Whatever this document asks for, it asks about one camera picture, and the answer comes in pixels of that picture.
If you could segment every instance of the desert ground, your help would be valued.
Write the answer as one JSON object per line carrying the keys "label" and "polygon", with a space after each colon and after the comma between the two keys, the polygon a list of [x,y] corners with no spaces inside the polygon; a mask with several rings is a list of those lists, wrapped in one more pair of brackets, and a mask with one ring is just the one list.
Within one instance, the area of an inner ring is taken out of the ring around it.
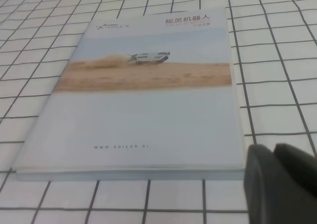
{"label": "desert ground", "polygon": [[120,91],[231,84],[228,63],[129,64],[124,56],[70,62],[55,92]]}

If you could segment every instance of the agilex logo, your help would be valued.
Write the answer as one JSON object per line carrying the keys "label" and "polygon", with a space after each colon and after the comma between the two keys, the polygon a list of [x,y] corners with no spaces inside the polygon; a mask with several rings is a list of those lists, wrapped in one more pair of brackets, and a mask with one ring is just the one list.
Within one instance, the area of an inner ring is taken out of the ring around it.
{"label": "agilex logo", "polygon": [[124,24],[124,25],[121,25],[121,24],[104,24],[102,26],[96,26],[97,30],[99,29],[106,29],[106,28],[126,28],[126,27],[129,27],[130,25],[129,24]]}

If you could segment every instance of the brochure cover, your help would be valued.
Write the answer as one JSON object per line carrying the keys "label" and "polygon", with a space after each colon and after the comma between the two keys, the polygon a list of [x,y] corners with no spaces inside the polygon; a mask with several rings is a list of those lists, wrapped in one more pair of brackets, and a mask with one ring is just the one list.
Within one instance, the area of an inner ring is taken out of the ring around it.
{"label": "brochure cover", "polygon": [[92,21],[14,168],[39,180],[242,177],[232,79],[224,8]]}

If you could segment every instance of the grid tile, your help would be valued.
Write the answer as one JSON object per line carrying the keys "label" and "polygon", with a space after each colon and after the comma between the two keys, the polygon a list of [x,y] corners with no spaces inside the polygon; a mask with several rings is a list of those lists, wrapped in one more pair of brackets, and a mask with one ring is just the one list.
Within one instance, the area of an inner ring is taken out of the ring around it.
{"label": "grid tile", "polygon": [[[317,81],[316,1],[0,0],[0,117],[6,117],[0,120],[0,171],[9,170],[36,119],[30,116],[38,116],[92,18],[213,6],[227,7],[246,146],[263,143],[273,149],[286,142],[316,154],[317,135],[310,134],[317,131],[312,89]],[[12,184],[12,176],[5,179],[0,173],[0,206],[30,210],[1,210],[4,222],[248,222],[246,213],[231,213],[246,207],[241,184],[229,181],[92,182],[89,187],[52,182],[35,188],[34,183]],[[84,188],[78,192],[76,186]],[[213,209],[224,213],[208,213]]]}

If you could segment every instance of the sky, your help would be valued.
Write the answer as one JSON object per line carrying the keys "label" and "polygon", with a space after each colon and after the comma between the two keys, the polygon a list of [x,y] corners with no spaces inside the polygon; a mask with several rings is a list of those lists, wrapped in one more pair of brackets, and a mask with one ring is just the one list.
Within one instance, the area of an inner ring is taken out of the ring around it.
{"label": "sky", "polygon": [[158,35],[93,38],[80,41],[72,60],[109,55],[170,52],[167,62],[229,62],[230,47],[223,28]]}

